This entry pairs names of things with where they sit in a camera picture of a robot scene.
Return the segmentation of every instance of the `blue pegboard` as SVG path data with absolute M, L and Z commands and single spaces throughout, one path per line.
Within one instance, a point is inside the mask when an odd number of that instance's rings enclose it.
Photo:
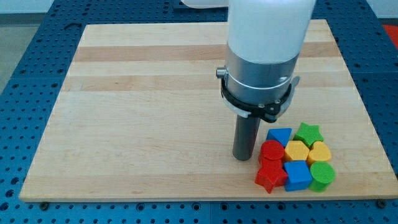
M 87 24 L 211 22 L 227 15 L 178 0 L 54 0 L 0 96 L 0 223 L 397 223 L 398 200 L 51 203 L 42 210 L 17 198 Z M 397 50 L 365 0 L 318 0 L 313 18 L 328 21 L 398 172 Z

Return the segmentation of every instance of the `wooden cutting board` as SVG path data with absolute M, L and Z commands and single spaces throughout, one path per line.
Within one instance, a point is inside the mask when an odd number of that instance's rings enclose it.
M 398 183 L 328 24 L 311 21 L 293 103 L 237 161 L 220 96 L 227 23 L 89 25 L 22 188 L 27 202 L 392 198 Z M 319 124 L 336 180 L 323 193 L 254 183 L 269 128 Z

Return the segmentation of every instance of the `yellow block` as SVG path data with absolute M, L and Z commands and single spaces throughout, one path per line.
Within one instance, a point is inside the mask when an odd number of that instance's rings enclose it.
M 311 151 L 307 157 L 307 164 L 308 166 L 311 166 L 314 162 L 328 162 L 330 159 L 331 152 L 329 147 L 325 143 L 317 141 L 311 146 Z
M 309 151 L 302 141 L 289 141 L 285 148 L 285 162 L 306 160 Z

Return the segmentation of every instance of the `blue block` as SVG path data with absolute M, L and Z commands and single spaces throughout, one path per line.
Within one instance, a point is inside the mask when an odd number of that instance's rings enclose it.
M 285 190 L 305 190 L 311 184 L 312 176 L 305 161 L 285 162 L 284 169 L 289 176 L 285 183 Z
M 268 130 L 266 140 L 279 141 L 279 143 L 281 143 L 284 147 L 286 147 L 291 134 L 292 134 L 291 128 L 270 129 L 270 130 Z

